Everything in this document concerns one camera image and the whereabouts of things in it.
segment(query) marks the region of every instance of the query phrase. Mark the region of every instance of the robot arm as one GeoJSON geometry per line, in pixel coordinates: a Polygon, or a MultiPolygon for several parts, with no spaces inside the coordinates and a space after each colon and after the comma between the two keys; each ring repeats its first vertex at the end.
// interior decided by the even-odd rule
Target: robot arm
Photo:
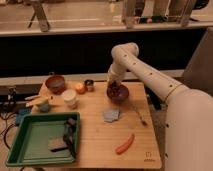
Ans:
{"type": "Polygon", "coordinates": [[[116,82],[118,85],[129,69],[161,100],[168,103],[175,94],[189,89],[179,81],[161,73],[153,67],[140,61],[138,46],[135,43],[117,45],[112,49],[114,59],[108,71],[108,84],[116,82]]]}
{"type": "Polygon", "coordinates": [[[134,43],[112,49],[108,86],[119,85],[129,69],[166,102],[165,171],[212,171],[213,98],[138,60],[138,53],[134,43]]]}

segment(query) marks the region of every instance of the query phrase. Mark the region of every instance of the dark green tray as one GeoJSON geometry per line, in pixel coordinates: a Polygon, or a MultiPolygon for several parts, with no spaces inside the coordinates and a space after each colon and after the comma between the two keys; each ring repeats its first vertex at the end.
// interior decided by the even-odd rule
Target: dark green tray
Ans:
{"type": "Polygon", "coordinates": [[[75,158],[69,150],[51,152],[49,139],[60,138],[64,133],[64,123],[68,118],[77,121],[74,133],[75,151],[78,145],[80,114],[48,113],[25,116],[19,126],[6,166],[38,166],[72,163],[75,158]]]}

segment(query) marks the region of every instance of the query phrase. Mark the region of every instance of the orange sausage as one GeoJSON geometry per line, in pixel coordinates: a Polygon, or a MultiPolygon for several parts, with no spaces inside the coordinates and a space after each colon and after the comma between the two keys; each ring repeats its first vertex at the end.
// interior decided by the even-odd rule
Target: orange sausage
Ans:
{"type": "Polygon", "coordinates": [[[125,152],[131,146],[134,139],[135,139],[135,134],[131,134],[129,139],[124,144],[122,144],[121,146],[119,146],[115,149],[115,152],[117,154],[122,154],[123,152],[125,152]]]}

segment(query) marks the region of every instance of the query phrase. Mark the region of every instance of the paper cup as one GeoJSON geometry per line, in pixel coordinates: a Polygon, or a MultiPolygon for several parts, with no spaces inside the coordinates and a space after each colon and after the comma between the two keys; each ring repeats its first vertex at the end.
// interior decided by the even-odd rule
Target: paper cup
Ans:
{"type": "Polygon", "coordinates": [[[76,103],[76,91],[69,89],[69,90],[65,90],[62,94],[61,94],[62,99],[64,100],[64,102],[67,104],[67,106],[69,106],[70,108],[76,108],[77,103],[76,103]]]}

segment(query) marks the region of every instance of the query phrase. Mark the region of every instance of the small bowl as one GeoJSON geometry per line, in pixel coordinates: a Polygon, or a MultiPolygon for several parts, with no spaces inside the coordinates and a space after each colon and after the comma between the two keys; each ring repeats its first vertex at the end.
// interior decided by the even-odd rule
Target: small bowl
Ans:
{"type": "Polygon", "coordinates": [[[53,94],[61,94],[66,89],[65,79],[61,75],[50,76],[45,85],[53,94]]]}

